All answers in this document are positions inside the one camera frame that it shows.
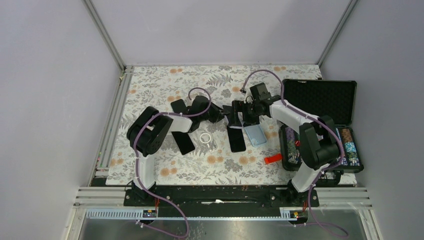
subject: red object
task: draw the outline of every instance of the red object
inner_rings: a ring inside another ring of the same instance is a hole
[[[263,160],[265,161],[265,164],[272,164],[282,159],[283,159],[283,156],[281,155],[281,153],[278,153],[274,156],[265,157]]]

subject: case lid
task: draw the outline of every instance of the case lid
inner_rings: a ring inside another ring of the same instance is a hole
[[[350,125],[356,81],[285,79],[284,99],[303,111],[330,116],[336,125]]]

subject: black smartphone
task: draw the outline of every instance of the black smartphone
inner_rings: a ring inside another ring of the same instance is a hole
[[[171,102],[171,108],[173,112],[177,114],[183,113],[187,109],[186,104],[182,99]],[[188,133],[173,131],[171,134],[182,155],[186,155],[196,149]]]
[[[226,132],[228,133],[231,152],[239,153],[246,151],[245,137],[243,136],[242,129],[226,126]]]

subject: gray wall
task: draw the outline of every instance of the gray wall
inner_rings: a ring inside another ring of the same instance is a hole
[[[119,76],[83,3],[0,7],[0,239],[57,240]]]
[[[349,0],[93,0],[127,64],[315,63]]]
[[[362,0],[321,68],[358,82],[353,129],[384,239],[422,239],[424,2]]]

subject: floral tablecloth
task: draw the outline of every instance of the floral tablecloth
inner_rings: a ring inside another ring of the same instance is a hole
[[[126,185],[135,174],[135,154],[126,138],[130,125],[147,106],[159,111],[172,112],[170,103],[183,99],[193,87],[206,89],[218,106],[231,105],[232,100],[242,100],[240,92],[246,77],[258,69],[268,69],[281,79],[317,79],[321,77],[317,65],[225,65],[225,66],[143,66],[135,67],[121,116],[112,159],[109,164],[107,185]],[[280,94],[279,82],[267,72],[254,74],[247,88],[265,82],[272,95]],[[200,92],[192,92],[194,97]],[[265,164],[264,158],[280,152],[276,120],[261,117],[267,143],[253,147],[243,131],[246,151],[230,150],[224,120],[212,124],[202,122],[199,131],[213,135],[217,149],[204,148],[181,155],[174,138],[169,133],[157,152],[155,162],[158,185],[281,185],[295,172],[283,169],[281,162]],[[194,133],[190,133],[196,142]],[[341,184],[355,184],[353,174],[345,174]]]

